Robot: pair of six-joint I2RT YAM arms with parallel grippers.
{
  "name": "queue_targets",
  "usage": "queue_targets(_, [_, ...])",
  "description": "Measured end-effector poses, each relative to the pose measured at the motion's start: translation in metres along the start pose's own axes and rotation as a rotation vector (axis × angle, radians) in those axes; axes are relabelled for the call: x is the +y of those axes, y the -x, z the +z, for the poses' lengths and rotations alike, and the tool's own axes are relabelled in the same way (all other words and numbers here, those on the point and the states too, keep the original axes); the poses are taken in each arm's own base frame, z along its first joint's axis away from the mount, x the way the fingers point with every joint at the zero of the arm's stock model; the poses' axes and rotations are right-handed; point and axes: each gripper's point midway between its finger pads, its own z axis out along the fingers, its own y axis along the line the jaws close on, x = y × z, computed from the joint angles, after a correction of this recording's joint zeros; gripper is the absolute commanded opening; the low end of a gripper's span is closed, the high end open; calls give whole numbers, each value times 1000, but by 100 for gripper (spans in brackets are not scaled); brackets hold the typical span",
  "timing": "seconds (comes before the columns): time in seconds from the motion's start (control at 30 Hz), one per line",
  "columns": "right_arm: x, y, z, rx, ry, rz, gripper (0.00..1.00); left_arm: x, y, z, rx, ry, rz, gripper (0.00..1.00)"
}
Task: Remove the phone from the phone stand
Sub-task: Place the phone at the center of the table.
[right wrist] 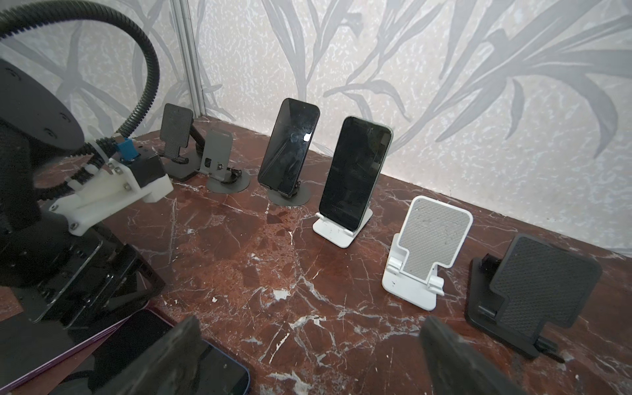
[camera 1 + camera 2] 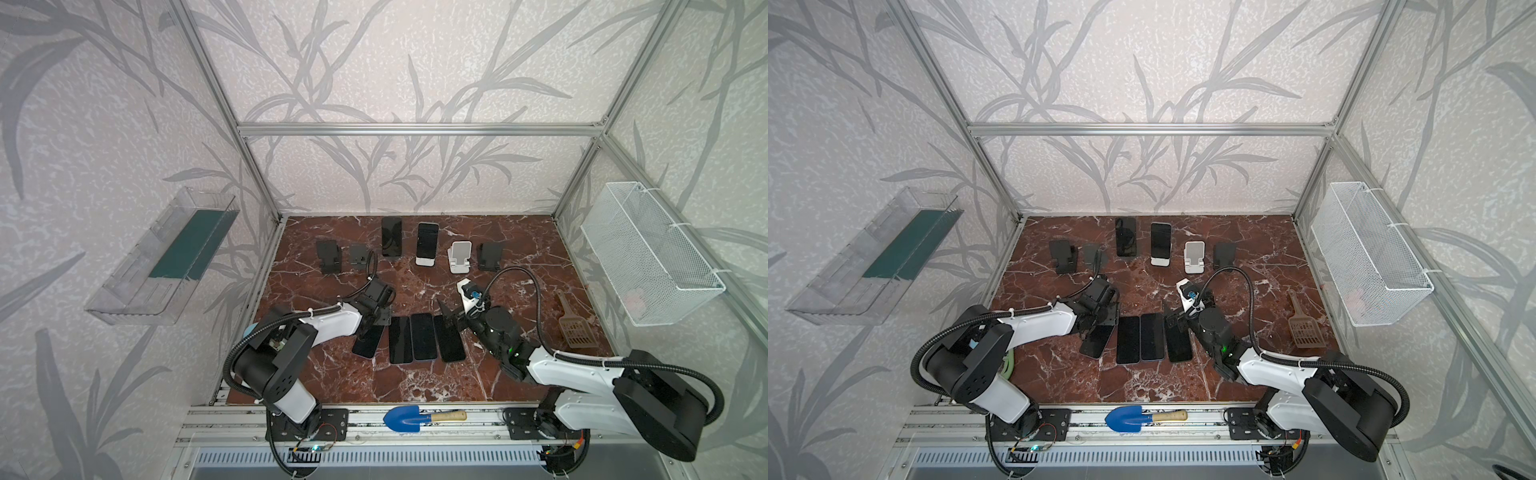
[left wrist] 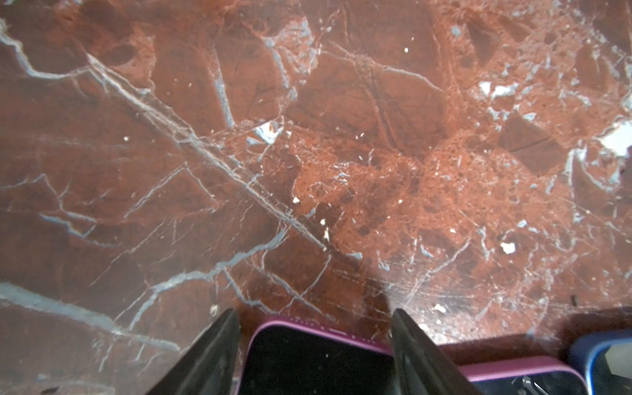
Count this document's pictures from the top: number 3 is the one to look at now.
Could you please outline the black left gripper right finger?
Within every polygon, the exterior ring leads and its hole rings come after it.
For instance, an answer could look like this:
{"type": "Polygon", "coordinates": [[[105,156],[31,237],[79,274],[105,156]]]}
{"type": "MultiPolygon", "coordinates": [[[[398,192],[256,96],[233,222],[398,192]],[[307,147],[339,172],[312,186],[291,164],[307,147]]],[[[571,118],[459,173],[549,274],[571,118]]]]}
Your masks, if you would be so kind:
{"type": "Polygon", "coordinates": [[[402,394],[480,393],[403,309],[393,312],[389,338],[402,394]]]}

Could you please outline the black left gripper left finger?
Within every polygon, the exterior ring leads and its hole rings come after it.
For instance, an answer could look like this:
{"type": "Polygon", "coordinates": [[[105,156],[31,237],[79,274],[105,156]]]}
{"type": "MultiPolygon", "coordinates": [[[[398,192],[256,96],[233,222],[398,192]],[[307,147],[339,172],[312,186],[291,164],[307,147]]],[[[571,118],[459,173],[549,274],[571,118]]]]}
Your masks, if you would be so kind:
{"type": "Polygon", "coordinates": [[[148,393],[229,394],[239,344],[239,315],[227,309],[148,393]]]}

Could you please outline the pink-edged phone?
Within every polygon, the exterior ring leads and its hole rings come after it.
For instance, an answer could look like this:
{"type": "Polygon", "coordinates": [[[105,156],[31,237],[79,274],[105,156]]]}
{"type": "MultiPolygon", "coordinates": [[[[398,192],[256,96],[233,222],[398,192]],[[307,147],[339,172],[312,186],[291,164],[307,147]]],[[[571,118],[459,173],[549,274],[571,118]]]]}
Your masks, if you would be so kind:
{"type": "Polygon", "coordinates": [[[398,394],[390,349],[336,329],[275,318],[253,333],[238,394],[398,394]]]}

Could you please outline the blue-edged phone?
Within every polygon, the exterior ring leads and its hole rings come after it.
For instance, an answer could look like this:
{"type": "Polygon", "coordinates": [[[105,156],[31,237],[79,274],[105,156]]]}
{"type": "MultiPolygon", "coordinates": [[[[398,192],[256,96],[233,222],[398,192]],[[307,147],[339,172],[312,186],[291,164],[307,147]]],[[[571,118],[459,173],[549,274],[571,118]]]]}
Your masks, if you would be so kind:
{"type": "Polygon", "coordinates": [[[631,394],[631,329],[580,337],[568,361],[584,377],[589,394],[631,394]]]}

